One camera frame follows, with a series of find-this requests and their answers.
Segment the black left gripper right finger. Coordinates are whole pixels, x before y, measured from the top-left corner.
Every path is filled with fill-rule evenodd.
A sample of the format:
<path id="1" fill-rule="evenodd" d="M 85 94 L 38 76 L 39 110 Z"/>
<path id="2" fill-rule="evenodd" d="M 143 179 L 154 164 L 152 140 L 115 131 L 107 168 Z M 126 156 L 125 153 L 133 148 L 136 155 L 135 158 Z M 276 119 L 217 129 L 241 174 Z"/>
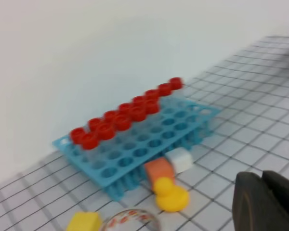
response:
<path id="1" fill-rule="evenodd" d="M 283 217 L 289 219 L 289 179 L 274 171 L 266 170 L 262 174 L 262 180 L 281 207 Z"/>

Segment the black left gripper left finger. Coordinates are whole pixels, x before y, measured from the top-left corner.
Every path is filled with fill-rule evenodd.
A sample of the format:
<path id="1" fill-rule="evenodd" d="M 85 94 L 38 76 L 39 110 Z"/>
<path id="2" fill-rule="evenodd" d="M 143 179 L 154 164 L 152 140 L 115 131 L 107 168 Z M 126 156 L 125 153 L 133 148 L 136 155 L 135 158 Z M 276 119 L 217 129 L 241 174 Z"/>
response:
<path id="1" fill-rule="evenodd" d="M 251 172 L 236 175 L 232 216 L 236 231 L 289 231 L 289 219 L 259 176 Z"/>

